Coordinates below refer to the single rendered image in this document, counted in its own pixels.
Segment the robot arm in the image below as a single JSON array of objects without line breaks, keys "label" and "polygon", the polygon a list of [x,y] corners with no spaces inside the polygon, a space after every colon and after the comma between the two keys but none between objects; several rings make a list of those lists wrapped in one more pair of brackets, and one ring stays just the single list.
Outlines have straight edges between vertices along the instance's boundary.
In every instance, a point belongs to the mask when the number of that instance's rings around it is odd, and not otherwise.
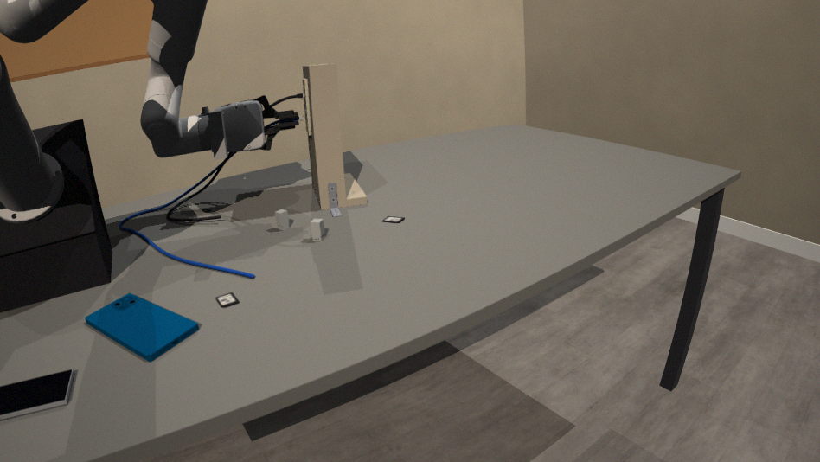
[{"label": "robot arm", "polygon": [[[35,42],[87,1],[0,0],[0,32],[14,42]],[[186,68],[208,0],[151,1],[151,66],[141,127],[158,157],[212,150],[215,160],[227,158],[222,110],[204,106],[200,115],[179,118]],[[42,152],[0,55],[0,218],[16,224],[36,221],[53,209],[63,189],[63,171]]]}]

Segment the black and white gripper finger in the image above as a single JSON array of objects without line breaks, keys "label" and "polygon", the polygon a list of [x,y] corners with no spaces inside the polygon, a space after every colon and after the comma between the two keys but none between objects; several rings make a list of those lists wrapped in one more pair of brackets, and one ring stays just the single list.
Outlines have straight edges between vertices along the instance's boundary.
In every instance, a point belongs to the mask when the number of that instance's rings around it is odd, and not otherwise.
[{"label": "black and white gripper finger", "polygon": [[298,121],[286,121],[276,124],[274,126],[269,126],[264,128],[264,133],[267,135],[267,140],[265,142],[264,147],[261,150],[269,151],[272,147],[272,139],[276,136],[276,134],[281,130],[288,130],[294,129],[295,125],[299,125]]},{"label": "black and white gripper finger", "polygon": [[273,109],[269,105],[268,100],[267,100],[265,95],[263,95],[263,96],[261,96],[257,99],[254,99],[254,100],[257,100],[265,108],[265,111],[262,112],[263,119],[269,119],[269,118],[291,119],[291,118],[297,118],[298,117],[298,113],[294,112],[294,110],[277,112],[275,109]]}]

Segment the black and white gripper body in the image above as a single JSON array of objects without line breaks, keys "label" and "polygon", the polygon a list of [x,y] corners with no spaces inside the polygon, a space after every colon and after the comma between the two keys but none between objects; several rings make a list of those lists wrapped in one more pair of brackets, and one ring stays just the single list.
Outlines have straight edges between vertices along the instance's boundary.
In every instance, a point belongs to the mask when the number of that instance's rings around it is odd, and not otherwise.
[{"label": "black and white gripper body", "polygon": [[261,107],[257,100],[250,99],[214,109],[224,113],[227,152],[255,151],[264,147],[266,136]]}]

